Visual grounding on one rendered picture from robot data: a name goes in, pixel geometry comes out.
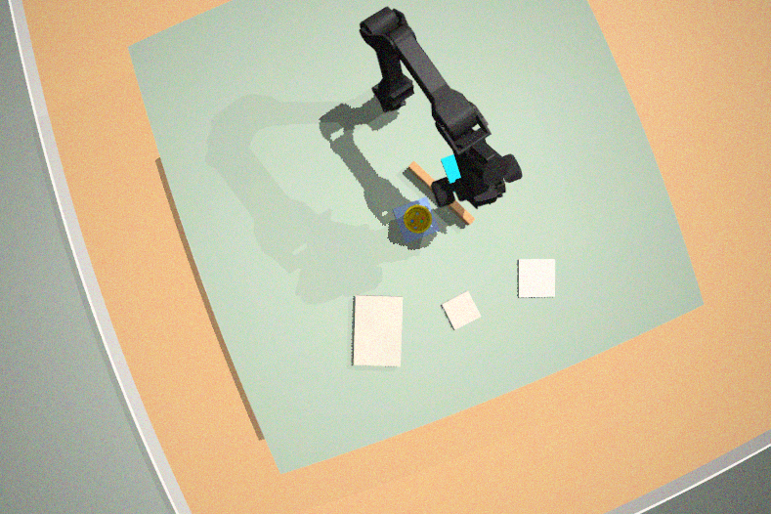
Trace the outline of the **white flat square tile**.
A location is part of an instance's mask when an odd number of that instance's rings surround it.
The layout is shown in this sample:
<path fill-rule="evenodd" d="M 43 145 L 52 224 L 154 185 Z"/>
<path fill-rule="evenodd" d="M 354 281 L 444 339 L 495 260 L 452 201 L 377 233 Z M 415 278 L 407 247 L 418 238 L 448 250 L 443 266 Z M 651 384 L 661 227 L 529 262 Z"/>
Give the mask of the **white flat square tile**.
<path fill-rule="evenodd" d="M 518 259 L 518 297 L 555 297 L 555 259 Z"/>
<path fill-rule="evenodd" d="M 481 316 L 468 291 L 442 305 L 454 329 L 458 329 Z"/>

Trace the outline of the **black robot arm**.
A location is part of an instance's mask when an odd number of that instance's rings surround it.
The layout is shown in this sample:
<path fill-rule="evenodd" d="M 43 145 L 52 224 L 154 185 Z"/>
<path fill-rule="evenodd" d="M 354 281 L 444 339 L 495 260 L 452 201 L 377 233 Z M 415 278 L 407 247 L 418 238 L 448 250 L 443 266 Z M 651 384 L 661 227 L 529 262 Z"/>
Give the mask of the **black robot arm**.
<path fill-rule="evenodd" d="M 404 13 L 386 6 L 361 21 L 360 27 L 362 39 L 375 50 L 382 74 L 371 90 L 383 112 L 401 108 L 414 94 L 412 80 L 402 73 L 401 60 L 430 101 L 435 125 L 456 162 L 470 168 L 464 180 L 475 206 L 496 202 L 506 191 L 503 178 L 509 163 L 487 144 L 485 138 L 492 132 L 478 107 L 450 88 L 416 41 Z M 474 131 L 477 123 L 481 128 Z"/>

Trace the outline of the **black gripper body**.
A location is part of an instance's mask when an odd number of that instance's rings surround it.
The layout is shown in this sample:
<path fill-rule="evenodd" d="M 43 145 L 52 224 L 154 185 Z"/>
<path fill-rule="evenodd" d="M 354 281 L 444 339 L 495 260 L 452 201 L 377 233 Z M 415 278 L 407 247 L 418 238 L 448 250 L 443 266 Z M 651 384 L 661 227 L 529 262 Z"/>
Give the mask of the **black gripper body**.
<path fill-rule="evenodd" d="M 522 178 L 522 170 L 515 156 L 511 153 L 503 156 L 509 163 L 509 170 L 504 177 L 506 183 L 512 183 Z M 447 177 L 439 179 L 432 183 L 431 188 L 440 207 L 449 205 L 455 201 L 453 192 L 457 194 L 458 199 L 469 195 L 469 189 L 466 188 L 464 177 L 470 170 L 468 166 L 460 165 L 456 162 L 461 178 L 455 179 L 455 182 L 449 183 Z M 470 170 L 471 171 L 471 170 Z"/>

